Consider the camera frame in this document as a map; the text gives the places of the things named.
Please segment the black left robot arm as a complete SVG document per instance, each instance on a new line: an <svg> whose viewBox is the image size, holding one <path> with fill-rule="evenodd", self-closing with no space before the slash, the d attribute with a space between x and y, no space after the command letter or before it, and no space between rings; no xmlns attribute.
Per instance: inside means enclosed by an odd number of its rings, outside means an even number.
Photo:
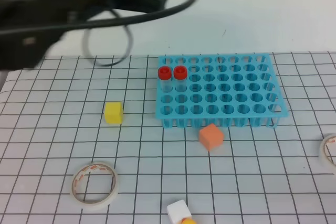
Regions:
<svg viewBox="0 0 336 224"><path fill-rule="evenodd" d="M1 0L1 29L85 22L108 7L140 13L165 8L167 0ZM1 35L1 70L33 68L63 31Z"/></svg>

